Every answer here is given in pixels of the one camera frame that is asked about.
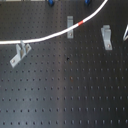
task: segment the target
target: metal surface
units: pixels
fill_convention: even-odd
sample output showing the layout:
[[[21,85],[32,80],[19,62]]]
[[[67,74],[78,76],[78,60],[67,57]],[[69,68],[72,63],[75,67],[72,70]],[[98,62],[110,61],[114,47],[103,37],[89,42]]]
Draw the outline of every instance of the metal surface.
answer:
[[[67,28],[71,27],[73,25],[73,16],[67,16]],[[68,39],[73,39],[73,30],[69,31],[67,33]]]
[[[7,2],[0,6],[0,40],[39,38],[67,28],[94,12],[93,0]],[[67,34],[31,44],[32,51],[12,69],[15,45],[0,45],[0,128],[127,128],[128,0],[109,0],[96,17]],[[112,51],[101,34],[112,30]]]
[[[112,50],[110,26],[104,25],[103,28],[101,28],[101,33],[104,41],[105,50]]]
[[[31,46],[29,44],[24,44],[23,41],[21,41],[21,46],[17,44],[16,45],[16,52],[17,54],[10,60],[11,66],[14,68],[30,51]]]

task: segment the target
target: blue object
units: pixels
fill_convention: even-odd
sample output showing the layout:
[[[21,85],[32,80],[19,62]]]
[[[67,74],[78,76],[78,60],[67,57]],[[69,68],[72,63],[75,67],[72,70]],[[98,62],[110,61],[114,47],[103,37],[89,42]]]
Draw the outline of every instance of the blue object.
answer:
[[[85,0],[85,4],[89,5],[90,4],[90,0]]]
[[[53,0],[48,0],[48,3],[52,6],[54,4]]]

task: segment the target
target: metal bracket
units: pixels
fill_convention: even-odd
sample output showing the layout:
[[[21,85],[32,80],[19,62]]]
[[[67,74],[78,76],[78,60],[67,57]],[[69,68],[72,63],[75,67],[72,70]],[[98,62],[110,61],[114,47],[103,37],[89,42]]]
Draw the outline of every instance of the metal bracket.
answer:
[[[104,25],[103,28],[101,28],[101,33],[104,41],[105,50],[112,50],[112,44],[111,44],[111,30],[109,25]]]
[[[25,45],[23,41],[21,41],[22,48],[17,44],[16,52],[17,54],[10,60],[12,67],[14,68],[32,49],[29,44]]]
[[[73,25],[73,16],[67,16],[67,28],[71,27]],[[73,39],[73,30],[67,32],[67,38]]]

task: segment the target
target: dark background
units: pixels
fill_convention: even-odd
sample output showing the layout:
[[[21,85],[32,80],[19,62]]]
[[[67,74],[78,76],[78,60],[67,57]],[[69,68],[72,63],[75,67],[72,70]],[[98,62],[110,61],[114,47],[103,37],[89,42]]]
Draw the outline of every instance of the dark background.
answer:
[[[74,24],[102,3],[6,2],[0,5],[0,40],[40,38]],[[94,18],[67,34],[30,44],[14,69],[15,45],[0,45],[0,128],[127,128],[128,0],[109,0]],[[101,35],[110,25],[112,51]]]

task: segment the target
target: white cable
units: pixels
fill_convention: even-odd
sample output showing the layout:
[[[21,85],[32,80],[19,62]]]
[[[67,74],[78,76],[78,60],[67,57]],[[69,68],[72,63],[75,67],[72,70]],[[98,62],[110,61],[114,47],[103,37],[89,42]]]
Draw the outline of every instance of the white cable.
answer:
[[[126,36],[127,32],[128,32],[128,25],[127,25],[125,33],[124,33],[124,37],[123,37],[124,41],[128,39],[128,35]]]
[[[45,41],[45,40],[48,40],[50,38],[53,38],[53,37],[56,37],[56,36],[59,36],[59,35],[62,35],[64,33],[67,33],[69,32],[70,30],[73,30],[75,28],[77,28],[79,25],[87,22],[88,20],[90,20],[91,18],[93,18],[103,7],[104,5],[107,3],[108,0],[104,0],[104,2],[100,5],[100,7],[93,13],[91,14],[90,16],[88,16],[87,18],[83,19],[81,22],[61,31],[61,32],[57,32],[57,33],[54,33],[52,35],[49,35],[49,36],[46,36],[46,37],[42,37],[42,38],[38,38],[38,39],[29,39],[29,40],[22,40],[23,43],[34,43],[34,42],[41,42],[41,41]],[[14,40],[14,41],[0,41],[0,44],[18,44],[20,43],[20,40]]]

